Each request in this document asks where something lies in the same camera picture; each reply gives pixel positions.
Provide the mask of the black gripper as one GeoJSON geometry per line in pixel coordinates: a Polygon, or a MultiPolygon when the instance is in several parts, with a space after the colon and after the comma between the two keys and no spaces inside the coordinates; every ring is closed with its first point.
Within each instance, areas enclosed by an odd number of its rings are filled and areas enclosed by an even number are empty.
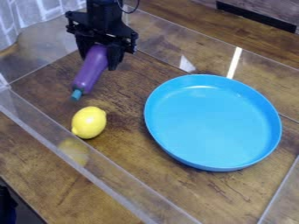
{"type": "Polygon", "coordinates": [[[79,54],[85,59],[89,48],[100,43],[107,46],[108,70],[115,71],[124,54],[136,51],[137,32],[123,22],[123,0],[87,0],[87,11],[67,11],[67,32],[75,36],[79,54]]]}

